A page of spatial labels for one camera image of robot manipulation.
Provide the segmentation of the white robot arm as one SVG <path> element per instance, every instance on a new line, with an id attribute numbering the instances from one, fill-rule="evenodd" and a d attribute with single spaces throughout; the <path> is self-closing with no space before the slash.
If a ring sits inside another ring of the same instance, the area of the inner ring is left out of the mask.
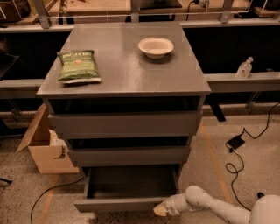
<path id="1" fill-rule="evenodd" d="M 249 211 L 220 199 L 191 185 L 183 193 L 175 194 L 153 208 L 158 216 L 179 216 L 184 212 L 208 210 L 227 224 L 280 224 L 280 197 L 264 195 Z"/>

